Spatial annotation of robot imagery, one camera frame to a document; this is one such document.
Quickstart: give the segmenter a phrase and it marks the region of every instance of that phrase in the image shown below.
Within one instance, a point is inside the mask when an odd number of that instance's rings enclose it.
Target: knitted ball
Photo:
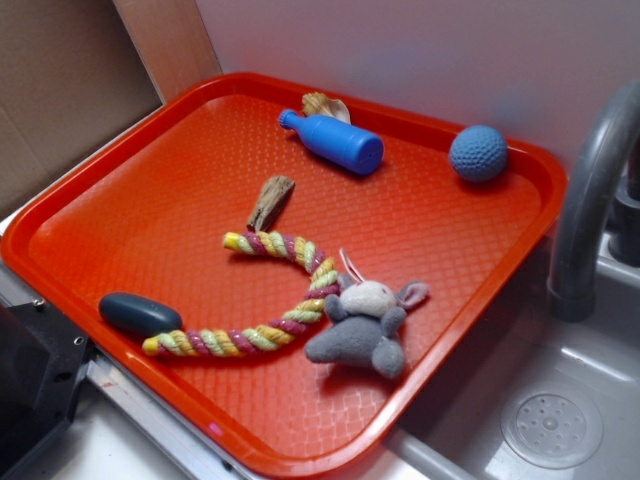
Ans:
[[[507,142],[496,129],[483,125],[458,134],[449,150],[449,162],[469,182],[486,182],[507,167]]]

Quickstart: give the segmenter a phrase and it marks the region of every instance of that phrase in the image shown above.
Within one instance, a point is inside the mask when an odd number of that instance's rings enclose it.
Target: faucet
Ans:
[[[561,320],[578,322],[595,310],[605,227],[611,256],[640,266],[639,138],[640,80],[634,80],[607,102],[570,175],[547,281],[551,313]]]

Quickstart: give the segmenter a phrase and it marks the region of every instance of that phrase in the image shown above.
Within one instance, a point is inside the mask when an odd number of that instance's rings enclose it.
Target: piece of bark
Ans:
[[[284,208],[295,185],[293,180],[282,175],[267,180],[253,213],[247,220],[247,227],[256,232],[267,230]]]

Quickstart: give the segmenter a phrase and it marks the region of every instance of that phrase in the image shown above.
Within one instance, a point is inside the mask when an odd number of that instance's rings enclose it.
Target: sink basin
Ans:
[[[527,259],[399,420],[409,463],[451,466],[430,478],[638,478],[640,277],[601,257],[595,314],[563,323],[548,313],[548,251]]]

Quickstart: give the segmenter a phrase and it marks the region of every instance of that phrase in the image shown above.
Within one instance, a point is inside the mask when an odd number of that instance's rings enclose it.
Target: orange tray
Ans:
[[[381,167],[354,176],[278,125],[315,90],[254,74],[202,83],[44,192],[1,242],[27,283],[266,476],[319,475],[370,451],[543,236],[566,186],[552,156],[515,140],[504,174],[465,183],[448,162],[462,126],[328,92],[385,144]],[[279,232],[336,258],[344,248],[365,277],[394,290],[430,285],[400,331],[400,380],[312,364],[308,337],[259,358],[149,358],[141,339],[100,318],[98,302],[113,291],[172,306],[185,328],[246,328],[293,308],[308,288],[302,269],[221,246],[225,232],[245,231],[273,175],[296,182]]]

